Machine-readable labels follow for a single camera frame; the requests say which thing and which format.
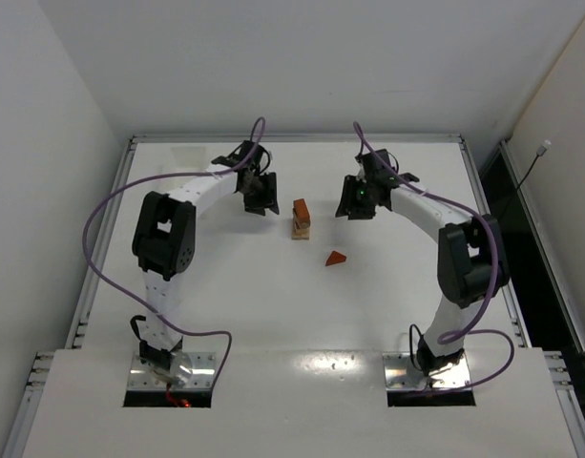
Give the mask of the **light wooden long block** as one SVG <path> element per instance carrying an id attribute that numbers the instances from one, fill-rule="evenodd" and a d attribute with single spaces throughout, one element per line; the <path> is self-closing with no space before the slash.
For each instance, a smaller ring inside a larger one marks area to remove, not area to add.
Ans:
<path id="1" fill-rule="evenodd" d="M 308 239 L 307 230 L 302 229 L 302 228 L 298 227 L 296 224 L 294 224 L 292 226 L 291 239 L 294 239 L 294 240 Z"/>

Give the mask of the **red-brown wooden arch block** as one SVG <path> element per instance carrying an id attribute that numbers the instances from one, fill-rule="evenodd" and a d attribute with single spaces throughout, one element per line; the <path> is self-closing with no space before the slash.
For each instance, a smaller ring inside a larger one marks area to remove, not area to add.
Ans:
<path id="1" fill-rule="evenodd" d="M 310 213 L 304 198 L 293 201 L 293 215 L 295 219 L 304 220 L 311 224 Z"/>

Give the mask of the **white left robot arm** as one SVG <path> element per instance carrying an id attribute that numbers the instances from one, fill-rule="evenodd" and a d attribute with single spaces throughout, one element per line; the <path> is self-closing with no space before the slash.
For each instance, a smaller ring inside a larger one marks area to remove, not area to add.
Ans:
<path id="1" fill-rule="evenodd" d="M 171 325 L 179 305 L 182 276 L 196 254 L 198 218 L 220 199 L 239 193 L 244 211 L 279 213 L 277 175 L 272 155 L 259 143 L 244 140 L 227 156 L 166 193 L 152 191 L 141 205 L 132 253 L 143 272 L 148 314 L 135 327 L 139 355 L 161 373 L 172 373 L 181 356 L 183 334 Z"/>

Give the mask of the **striped brown wooden block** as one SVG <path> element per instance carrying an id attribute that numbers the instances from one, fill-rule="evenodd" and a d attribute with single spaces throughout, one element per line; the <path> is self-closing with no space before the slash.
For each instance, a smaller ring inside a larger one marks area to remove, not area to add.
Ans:
<path id="1" fill-rule="evenodd" d="M 294 219 L 294 228 L 299 231 L 307 230 L 310 228 L 310 223 L 304 220 Z"/>

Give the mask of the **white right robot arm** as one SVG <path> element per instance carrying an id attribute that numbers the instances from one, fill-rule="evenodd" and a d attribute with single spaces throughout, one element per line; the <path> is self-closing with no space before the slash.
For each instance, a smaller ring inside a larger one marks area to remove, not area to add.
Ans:
<path id="1" fill-rule="evenodd" d="M 344 178 L 335 216 L 373 219 L 378 206 L 408 219 L 437 244 L 442 297 L 414 358 L 416 369 L 429 375 L 459 361 L 466 335 L 481 320 L 498 289 L 509 281 L 497 221 L 417 193 L 396 178 L 370 180 L 353 175 Z"/>

